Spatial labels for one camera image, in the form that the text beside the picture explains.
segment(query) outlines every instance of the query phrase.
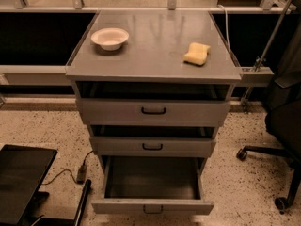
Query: white bowl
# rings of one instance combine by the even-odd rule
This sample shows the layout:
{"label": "white bowl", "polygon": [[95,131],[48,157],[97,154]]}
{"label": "white bowl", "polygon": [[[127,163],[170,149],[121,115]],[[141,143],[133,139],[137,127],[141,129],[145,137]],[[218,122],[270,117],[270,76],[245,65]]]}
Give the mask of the white bowl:
{"label": "white bowl", "polygon": [[91,39],[104,50],[113,51],[129,39],[129,34],[120,28],[104,28],[93,33]]}

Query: drawer handle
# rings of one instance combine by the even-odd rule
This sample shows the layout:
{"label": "drawer handle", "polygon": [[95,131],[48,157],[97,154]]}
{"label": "drawer handle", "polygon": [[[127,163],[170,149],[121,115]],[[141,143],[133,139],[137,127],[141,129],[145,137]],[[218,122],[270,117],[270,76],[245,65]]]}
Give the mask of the drawer handle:
{"label": "drawer handle", "polygon": [[146,111],[144,107],[141,108],[141,112],[145,115],[164,115],[166,114],[166,108],[163,108],[163,111],[157,111],[157,112],[153,112],[153,111]]}
{"label": "drawer handle", "polygon": [[161,205],[159,211],[148,211],[148,210],[147,210],[147,206],[146,206],[146,205],[143,205],[143,212],[144,212],[145,214],[148,214],[148,215],[159,215],[159,214],[162,214],[162,213],[163,213],[163,205]]}
{"label": "drawer handle", "polygon": [[150,147],[145,143],[142,143],[142,148],[147,151],[160,151],[163,149],[163,144],[159,144],[157,147]]}

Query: caster wheel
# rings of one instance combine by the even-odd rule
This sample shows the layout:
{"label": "caster wheel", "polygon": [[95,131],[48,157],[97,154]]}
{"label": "caster wheel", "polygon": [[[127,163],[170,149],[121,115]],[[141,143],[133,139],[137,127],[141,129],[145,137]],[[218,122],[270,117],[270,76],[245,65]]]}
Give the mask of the caster wheel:
{"label": "caster wheel", "polygon": [[289,208],[289,204],[286,198],[276,198],[275,199],[275,206],[277,207],[277,209],[281,211]]}
{"label": "caster wheel", "polygon": [[247,151],[245,151],[244,149],[241,149],[238,151],[238,153],[236,154],[236,158],[240,159],[241,161],[244,161],[246,159],[247,156]]}

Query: floor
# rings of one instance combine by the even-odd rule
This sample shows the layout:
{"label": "floor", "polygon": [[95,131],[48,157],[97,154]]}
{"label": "floor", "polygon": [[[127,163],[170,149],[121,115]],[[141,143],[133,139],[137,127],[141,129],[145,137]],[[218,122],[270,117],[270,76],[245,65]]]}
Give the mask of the floor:
{"label": "floor", "polygon": [[[82,225],[201,225],[201,226],[296,226],[301,220],[301,194],[291,209],[280,214],[274,197],[286,196],[292,171],[282,158],[250,153],[245,162],[235,158],[247,144],[278,146],[264,130],[264,110],[239,105],[231,108],[217,137],[217,145],[202,174],[204,199],[214,202],[209,216],[96,215],[91,201],[102,188],[103,172],[97,157],[87,157],[87,178],[92,181]],[[10,99],[0,108],[0,147],[4,144],[58,149],[44,183],[63,169],[77,169],[90,152],[87,128],[82,124],[73,99]],[[82,192],[65,172],[40,190],[50,193],[37,215],[73,218]]]}

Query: sponge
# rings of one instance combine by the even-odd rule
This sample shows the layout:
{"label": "sponge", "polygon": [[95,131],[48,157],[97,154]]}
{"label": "sponge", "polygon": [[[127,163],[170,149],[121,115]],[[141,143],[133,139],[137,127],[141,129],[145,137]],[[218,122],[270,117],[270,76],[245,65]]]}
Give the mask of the sponge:
{"label": "sponge", "polygon": [[210,48],[209,45],[192,42],[189,45],[188,53],[183,56],[183,60],[201,66],[206,62],[207,54],[210,53]]}

